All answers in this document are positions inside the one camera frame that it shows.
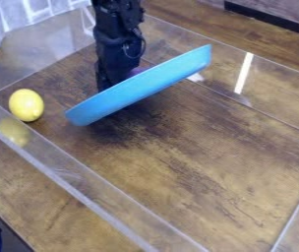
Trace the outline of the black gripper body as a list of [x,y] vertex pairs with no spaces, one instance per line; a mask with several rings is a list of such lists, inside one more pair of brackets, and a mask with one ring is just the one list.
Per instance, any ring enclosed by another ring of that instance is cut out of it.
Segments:
[[104,91],[130,77],[137,68],[145,49],[145,39],[138,28],[110,38],[98,29],[93,29],[97,61],[96,82],[98,91]]

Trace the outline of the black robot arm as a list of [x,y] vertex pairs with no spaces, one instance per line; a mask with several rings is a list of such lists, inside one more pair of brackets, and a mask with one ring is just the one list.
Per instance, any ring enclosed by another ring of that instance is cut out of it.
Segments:
[[144,21],[140,0],[92,0],[96,14],[97,89],[104,91],[129,78],[145,50],[138,24]]

